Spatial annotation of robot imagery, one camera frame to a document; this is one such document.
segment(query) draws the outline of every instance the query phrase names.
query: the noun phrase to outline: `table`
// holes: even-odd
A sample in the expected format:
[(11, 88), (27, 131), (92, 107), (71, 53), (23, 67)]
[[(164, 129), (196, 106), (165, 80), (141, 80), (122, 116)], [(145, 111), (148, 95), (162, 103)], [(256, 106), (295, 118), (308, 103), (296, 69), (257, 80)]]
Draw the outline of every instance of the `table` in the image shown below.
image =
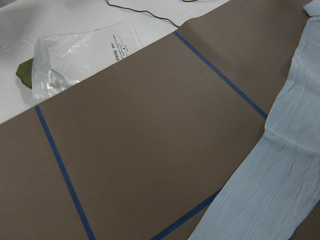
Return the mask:
[[(138, 10), (149, 10), (181, 25), (186, 20), (199, 17), (227, 1), (109, 2)], [(144, 47), (177, 29), (166, 21), (144, 13), (108, 6), (103, 0), (18, 0), (0, 8), (0, 36), (9, 36), (15, 41), (14, 48), (8, 53), (1, 53), (0, 45), (0, 124), (42, 101), (33, 99), (31, 90), (15, 75), (18, 65), (33, 57), (38, 36), (91, 31), (125, 20), (132, 22)]]

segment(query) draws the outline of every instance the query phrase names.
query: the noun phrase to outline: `white fabric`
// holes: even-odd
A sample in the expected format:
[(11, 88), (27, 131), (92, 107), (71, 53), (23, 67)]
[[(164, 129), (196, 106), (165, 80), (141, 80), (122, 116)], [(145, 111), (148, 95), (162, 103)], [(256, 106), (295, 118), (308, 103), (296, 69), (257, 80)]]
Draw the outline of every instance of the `white fabric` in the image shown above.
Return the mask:
[(265, 133), (189, 240), (287, 240), (320, 199), (320, 0)]

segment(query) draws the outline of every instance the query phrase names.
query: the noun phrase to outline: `wire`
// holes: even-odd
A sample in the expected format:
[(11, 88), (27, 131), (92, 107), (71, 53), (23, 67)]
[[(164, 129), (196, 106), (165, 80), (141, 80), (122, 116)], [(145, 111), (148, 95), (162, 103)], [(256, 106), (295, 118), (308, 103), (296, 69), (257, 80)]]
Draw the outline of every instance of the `wire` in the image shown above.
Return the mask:
[[(180, 28), (179, 25), (175, 24), (173, 21), (171, 21), (169, 18), (166, 18), (166, 17), (160, 17), (160, 16), (156, 16), (154, 15), (153, 13), (149, 12), (148, 10), (136, 10), (136, 9), (132, 9), (130, 7), (124, 7), (124, 6), (119, 6), (119, 5), (114, 5), (114, 4), (110, 4), (108, 2), (108, 0), (104, 0), (106, 4), (108, 4), (110, 7), (116, 7), (116, 8), (120, 8), (120, 9), (124, 9), (124, 10), (131, 10), (131, 11), (134, 11), (134, 12), (137, 12), (137, 13), (148, 13), (150, 14), (151, 16), (155, 17), (156, 19), (161, 19), (161, 20), (166, 20), (168, 22), (170, 22), (173, 26), (175, 26), (176, 28)], [(198, 1), (198, 0), (182, 0), (183, 2), (195, 2), (195, 1)]]

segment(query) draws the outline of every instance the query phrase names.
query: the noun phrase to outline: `blue painter's tape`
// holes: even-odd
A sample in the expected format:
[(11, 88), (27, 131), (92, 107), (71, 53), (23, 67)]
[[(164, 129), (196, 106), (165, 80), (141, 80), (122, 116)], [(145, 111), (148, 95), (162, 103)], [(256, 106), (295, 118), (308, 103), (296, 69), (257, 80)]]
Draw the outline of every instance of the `blue painter's tape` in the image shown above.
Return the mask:
[(206, 59), (194, 46), (192, 46), (182, 35), (177, 31), (173, 34), (181, 40), (198, 58), (200, 58), (209, 68), (211, 68), (220, 78), (222, 78), (237, 94), (239, 94), (250, 106), (252, 106), (264, 119), (268, 115), (252, 101), (243, 91), (240, 90), (229, 78), (227, 78), (218, 68), (216, 68), (208, 59)]
[(57, 146), (56, 146), (56, 143), (55, 143), (55, 141), (54, 141), (54, 138), (53, 138), (52, 135), (51, 135), (51, 132), (50, 132), (50, 130), (49, 130), (49, 127), (48, 127), (48, 125), (47, 125), (47, 122), (46, 122), (46, 120), (45, 120), (45, 117), (44, 117), (44, 115), (42, 114), (41, 109), (40, 109), (40, 107), (39, 107), (38, 105), (35, 106), (34, 108), (35, 108), (35, 110), (36, 110), (36, 113), (38, 114), (39, 120), (40, 120), (41, 125), (42, 125), (42, 127), (43, 127), (43, 130), (44, 130), (44, 132), (45, 132), (46, 138), (47, 138), (48, 141), (49, 141), (50, 147), (51, 147), (51, 149), (52, 149), (52, 151), (53, 151), (53, 154), (54, 154), (54, 156), (55, 156), (56, 162), (58, 163), (58, 166), (59, 166), (59, 168), (60, 168), (60, 171), (61, 171), (62, 176), (63, 176), (64, 181), (65, 181), (65, 184), (66, 184), (66, 186), (67, 186), (67, 188), (68, 188), (68, 190), (69, 190), (69, 192), (70, 192), (70, 195), (71, 195), (71, 197), (72, 197), (72, 200), (73, 200), (73, 203), (74, 203), (74, 205), (75, 205), (75, 208), (76, 208), (76, 210), (77, 210), (77, 212), (78, 212), (78, 214), (79, 214), (79, 216), (80, 216), (80, 219), (81, 219), (81, 221), (82, 221), (82, 224), (83, 224), (83, 227), (84, 227), (84, 229), (85, 229), (85, 231), (86, 231), (86, 234), (87, 234), (89, 240), (96, 240), (96, 237), (95, 237), (95, 235), (94, 235), (94, 232), (93, 232), (92, 229), (91, 229), (91, 226), (90, 226), (90, 224), (89, 224), (89, 222), (88, 222), (88, 219), (87, 219), (87, 217), (86, 217), (86, 214), (85, 214), (85, 212), (84, 212), (84, 210), (83, 210), (83, 208), (82, 208), (82, 206), (81, 206), (81, 203), (80, 203), (80, 201), (79, 201), (79, 198), (78, 198), (78, 196), (77, 196), (77, 193), (76, 193), (76, 191), (75, 191), (75, 189), (74, 189), (74, 186), (73, 186), (73, 184), (72, 184), (72, 182), (71, 182), (71, 179), (70, 179), (70, 177), (69, 177), (69, 175), (68, 175), (68, 172), (67, 172), (67, 169), (66, 169), (66, 167), (65, 167), (65, 164), (64, 164), (64, 162), (63, 162), (63, 160), (62, 160), (62, 158), (61, 158), (61, 156), (60, 156), (60, 153), (59, 153), (59, 151), (58, 151), (58, 148), (57, 148)]
[(209, 204), (212, 203), (212, 201), (215, 199), (215, 197), (218, 195), (218, 193), (221, 191), (219, 189), (214, 194), (212, 194), (210, 197), (208, 197), (206, 200), (201, 202), (199, 205), (195, 206), (193, 209), (191, 209), (189, 212), (187, 212), (185, 215), (180, 217), (177, 221), (172, 223), (170, 226), (168, 226), (166, 229), (158, 233), (156, 236), (154, 236), (151, 240), (161, 240), (165, 236), (172, 233), (174, 230), (176, 230), (178, 227), (180, 227), (182, 224), (184, 224), (186, 221), (188, 221), (190, 218), (192, 218), (194, 215), (199, 213), (201, 210), (203, 210), (205, 207), (207, 207)]

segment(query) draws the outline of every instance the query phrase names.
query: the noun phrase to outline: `plastic bag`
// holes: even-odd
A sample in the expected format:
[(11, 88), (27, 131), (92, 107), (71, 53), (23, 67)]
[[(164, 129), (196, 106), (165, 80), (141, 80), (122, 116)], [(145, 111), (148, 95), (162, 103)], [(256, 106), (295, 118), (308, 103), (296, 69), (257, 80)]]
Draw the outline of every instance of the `plastic bag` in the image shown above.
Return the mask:
[(40, 36), (34, 47), (32, 96), (52, 97), (141, 48), (129, 21), (89, 32)]

